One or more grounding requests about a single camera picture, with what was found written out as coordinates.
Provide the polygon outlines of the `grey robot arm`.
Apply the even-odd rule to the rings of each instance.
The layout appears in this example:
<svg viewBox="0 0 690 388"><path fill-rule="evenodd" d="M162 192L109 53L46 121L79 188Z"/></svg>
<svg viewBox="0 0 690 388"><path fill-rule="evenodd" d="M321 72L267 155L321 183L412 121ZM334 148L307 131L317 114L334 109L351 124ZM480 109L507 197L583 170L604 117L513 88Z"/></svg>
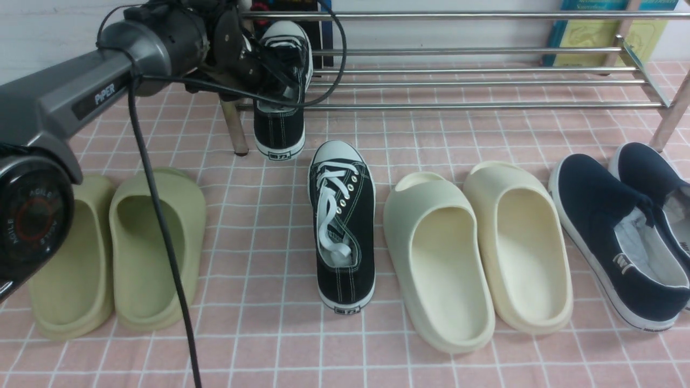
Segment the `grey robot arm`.
<svg viewBox="0 0 690 388"><path fill-rule="evenodd" d="M229 91L249 50L250 1L147 1L102 23L96 49L2 85L1 283L6 300L49 261L71 230L83 182L69 145L120 98L171 82Z"/></svg>

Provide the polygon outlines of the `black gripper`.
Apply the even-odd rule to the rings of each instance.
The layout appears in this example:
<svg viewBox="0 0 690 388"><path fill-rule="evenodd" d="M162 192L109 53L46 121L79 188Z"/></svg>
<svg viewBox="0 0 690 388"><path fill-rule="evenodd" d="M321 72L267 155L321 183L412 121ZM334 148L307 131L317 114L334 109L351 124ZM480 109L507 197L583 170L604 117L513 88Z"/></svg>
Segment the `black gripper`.
<svg viewBox="0 0 690 388"><path fill-rule="evenodd" d="M185 1L187 8L202 17L209 41L202 63L188 79L210 86L185 85L188 93L217 93L224 102L257 95L266 71L256 57L257 41L245 27L243 13L251 1Z"/></svg>

